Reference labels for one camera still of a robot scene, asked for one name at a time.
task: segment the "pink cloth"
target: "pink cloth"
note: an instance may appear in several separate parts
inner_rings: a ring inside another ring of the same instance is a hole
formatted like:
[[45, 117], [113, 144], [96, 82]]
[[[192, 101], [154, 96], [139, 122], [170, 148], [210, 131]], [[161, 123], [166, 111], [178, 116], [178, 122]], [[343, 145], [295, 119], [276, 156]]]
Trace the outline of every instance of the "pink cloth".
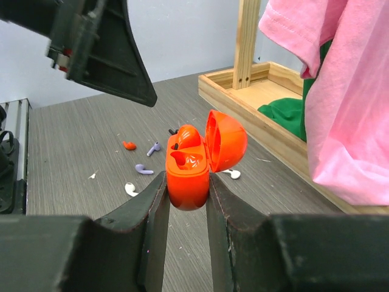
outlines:
[[305, 109], [313, 181], [389, 205], [389, 0], [269, 0], [259, 27], [300, 58], [302, 78], [318, 75]]

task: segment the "table surface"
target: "table surface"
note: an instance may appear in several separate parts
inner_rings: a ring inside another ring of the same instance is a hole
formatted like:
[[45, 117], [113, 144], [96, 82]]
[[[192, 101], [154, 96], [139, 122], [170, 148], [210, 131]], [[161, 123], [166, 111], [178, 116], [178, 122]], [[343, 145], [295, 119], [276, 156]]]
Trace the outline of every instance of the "table surface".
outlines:
[[[140, 175], [138, 163], [159, 173], [169, 128], [190, 123], [204, 134], [212, 106], [198, 95], [198, 75], [155, 83], [158, 102], [147, 108], [106, 94], [34, 109], [30, 113], [27, 214], [84, 214], [93, 219], [130, 199], [127, 182], [143, 190], [155, 177]], [[136, 151], [123, 141], [137, 144]], [[249, 138], [234, 181], [219, 174], [239, 197], [264, 214], [336, 213], [338, 208]], [[212, 291], [205, 207], [170, 209], [164, 291]]]

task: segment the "wall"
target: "wall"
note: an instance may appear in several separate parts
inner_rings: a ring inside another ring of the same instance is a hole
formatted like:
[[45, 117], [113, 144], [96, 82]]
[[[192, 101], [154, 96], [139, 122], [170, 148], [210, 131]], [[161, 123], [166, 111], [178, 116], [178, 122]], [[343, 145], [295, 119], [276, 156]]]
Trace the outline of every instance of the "wall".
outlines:
[[[131, 0], [128, 4], [134, 38], [153, 82], [233, 64], [239, 0]], [[258, 32], [254, 60], [260, 55], [261, 61], [270, 57], [277, 61], [277, 56], [267, 54], [274, 48], [264, 48], [264, 39]], [[45, 56], [48, 42], [0, 21], [0, 102], [27, 97], [36, 108], [98, 94], [65, 80], [61, 71], [50, 67], [51, 60]]]

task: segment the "green cloth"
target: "green cloth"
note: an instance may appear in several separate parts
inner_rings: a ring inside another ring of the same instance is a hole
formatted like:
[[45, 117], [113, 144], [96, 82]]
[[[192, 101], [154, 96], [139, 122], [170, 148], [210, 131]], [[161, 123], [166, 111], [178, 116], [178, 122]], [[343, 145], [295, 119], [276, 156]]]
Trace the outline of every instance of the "green cloth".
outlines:
[[[332, 40], [320, 47], [320, 65], [323, 64], [331, 43]], [[315, 80], [316, 78], [304, 80], [302, 100], [286, 97], [263, 105], [258, 111], [306, 142], [305, 99]]]

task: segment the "wooden frame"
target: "wooden frame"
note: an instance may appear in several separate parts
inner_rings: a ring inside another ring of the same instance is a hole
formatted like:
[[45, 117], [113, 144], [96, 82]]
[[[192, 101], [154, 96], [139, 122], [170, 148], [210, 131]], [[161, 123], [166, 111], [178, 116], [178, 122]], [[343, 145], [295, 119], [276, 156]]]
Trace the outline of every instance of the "wooden frame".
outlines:
[[298, 72], [276, 63], [252, 64], [260, 0], [241, 0], [233, 69], [199, 76], [199, 95], [239, 120], [246, 131], [339, 209], [348, 214], [388, 214], [387, 206], [352, 206], [309, 176], [306, 143], [258, 108], [283, 97], [301, 98]]

